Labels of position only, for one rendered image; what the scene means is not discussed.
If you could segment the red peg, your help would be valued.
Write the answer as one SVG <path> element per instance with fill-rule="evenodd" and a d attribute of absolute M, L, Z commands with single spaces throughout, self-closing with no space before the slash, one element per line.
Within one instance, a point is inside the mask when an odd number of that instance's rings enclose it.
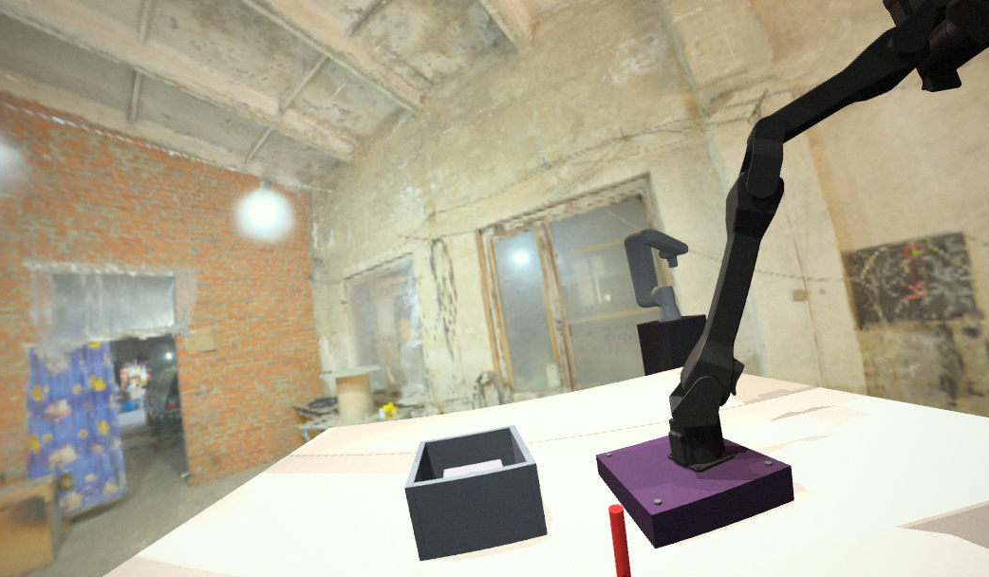
<path fill-rule="evenodd" d="M 630 562 L 628 562 L 628 546 L 625 529 L 624 506 L 608 506 L 609 520 L 612 533 L 612 544 L 615 557 L 617 577 L 631 577 Z"/>

